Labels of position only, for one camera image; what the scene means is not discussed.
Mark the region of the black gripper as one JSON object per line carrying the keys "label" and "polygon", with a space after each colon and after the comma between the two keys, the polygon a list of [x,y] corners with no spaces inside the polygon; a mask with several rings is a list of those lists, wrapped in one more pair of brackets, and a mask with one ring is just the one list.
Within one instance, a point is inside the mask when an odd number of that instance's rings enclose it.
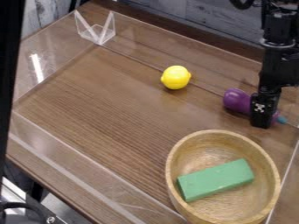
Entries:
{"label": "black gripper", "polygon": [[281,88],[299,87],[299,45],[294,40],[274,43],[264,38],[265,48],[258,72],[257,93],[249,97],[249,123],[268,129],[277,116],[277,103]]}

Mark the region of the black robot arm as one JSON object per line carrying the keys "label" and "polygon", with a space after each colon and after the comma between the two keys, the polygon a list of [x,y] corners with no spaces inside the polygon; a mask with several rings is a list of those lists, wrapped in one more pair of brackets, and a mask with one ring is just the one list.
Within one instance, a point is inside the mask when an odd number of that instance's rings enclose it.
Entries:
{"label": "black robot arm", "polygon": [[249,96],[249,123],[268,129],[281,89],[299,87],[299,0],[260,0],[264,58],[256,92]]}

